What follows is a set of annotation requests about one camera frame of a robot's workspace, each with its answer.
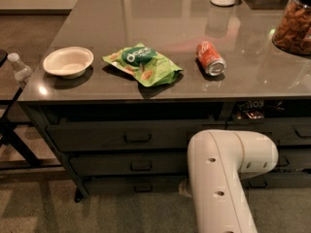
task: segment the bowl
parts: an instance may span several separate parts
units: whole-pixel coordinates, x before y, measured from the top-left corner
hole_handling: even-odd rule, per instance
[[[44,70],[64,79],[81,76],[92,63],[94,56],[90,50],[70,47],[50,53],[43,61]]]

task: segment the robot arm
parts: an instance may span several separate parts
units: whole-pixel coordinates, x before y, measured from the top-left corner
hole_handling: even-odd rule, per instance
[[[190,186],[199,233],[257,233],[240,179],[271,171],[278,151],[266,136],[205,130],[188,148]]]

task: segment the glass jar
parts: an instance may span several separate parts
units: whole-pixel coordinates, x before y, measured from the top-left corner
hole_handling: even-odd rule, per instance
[[[289,0],[272,41],[281,50],[311,54],[311,0]]]

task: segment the snack bag in drawer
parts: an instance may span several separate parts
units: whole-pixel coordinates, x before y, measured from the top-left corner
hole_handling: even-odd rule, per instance
[[[134,77],[145,87],[173,83],[183,69],[164,55],[138,44],[125,48],[103,59],[121,71]]]

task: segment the red soda can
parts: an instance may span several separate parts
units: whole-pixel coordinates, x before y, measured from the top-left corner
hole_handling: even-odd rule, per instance
[[[196,47],[196,57],[207,75],[218,76],[225,70],[225,60],[208,41]]]

